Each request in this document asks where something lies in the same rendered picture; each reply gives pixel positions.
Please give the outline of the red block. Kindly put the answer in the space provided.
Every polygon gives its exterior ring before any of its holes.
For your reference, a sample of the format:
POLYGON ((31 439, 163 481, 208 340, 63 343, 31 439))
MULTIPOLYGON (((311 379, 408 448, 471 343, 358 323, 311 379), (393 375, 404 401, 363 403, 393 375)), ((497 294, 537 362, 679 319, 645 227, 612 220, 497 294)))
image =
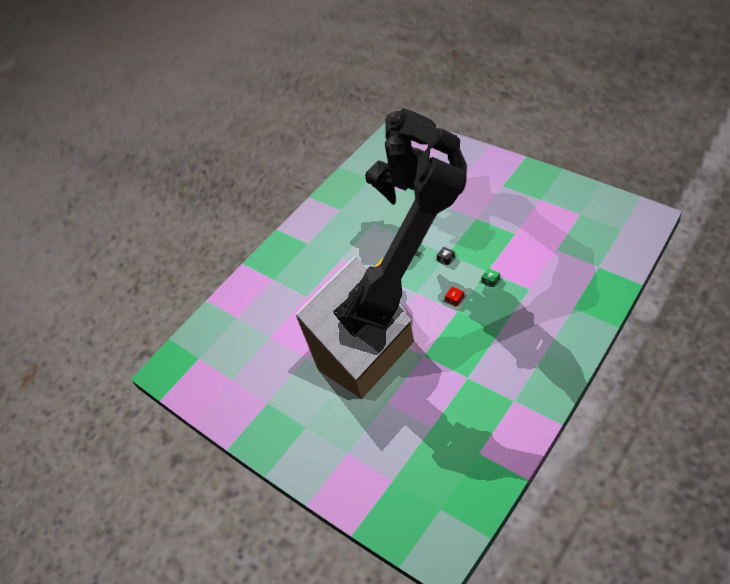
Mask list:
POLYGON ((445 295, 445 300, 455 306, 457 306, 463 298, 464 292, 453 286, 445 295))

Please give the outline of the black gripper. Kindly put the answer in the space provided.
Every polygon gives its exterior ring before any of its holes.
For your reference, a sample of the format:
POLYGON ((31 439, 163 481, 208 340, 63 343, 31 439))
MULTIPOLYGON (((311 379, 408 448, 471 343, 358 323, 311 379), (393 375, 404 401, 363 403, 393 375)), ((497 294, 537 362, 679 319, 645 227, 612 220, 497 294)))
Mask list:
POLYGON ((377 189, 390 203, 396 204, 395 187, 415 191, 415 167, 417 158, 404 167, 395 167, 384 161, 376 161, 365 174, 366 183, 377 189))

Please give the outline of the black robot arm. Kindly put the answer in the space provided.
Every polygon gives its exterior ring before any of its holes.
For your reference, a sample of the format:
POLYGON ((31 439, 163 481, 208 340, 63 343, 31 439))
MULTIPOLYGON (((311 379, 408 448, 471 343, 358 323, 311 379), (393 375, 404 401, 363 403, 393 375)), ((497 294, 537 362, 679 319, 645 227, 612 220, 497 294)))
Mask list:
POLYGON ((352 336, 365 325, 386 329, 402 297, 401 279, 436 215, 452 206, 467 184, 460 138, 437 128, 433 120, 405 108, 391 112, 386 118, 386 139, 390 165, 404 167, 417 158, 415 201, 381 264, 368 267, 348 298, 333 311, 352 336), (427 149, 412 147, 411 140, 428 144, 427 149), (430 158, 431 148, 448 154, 450 164, 430 158))

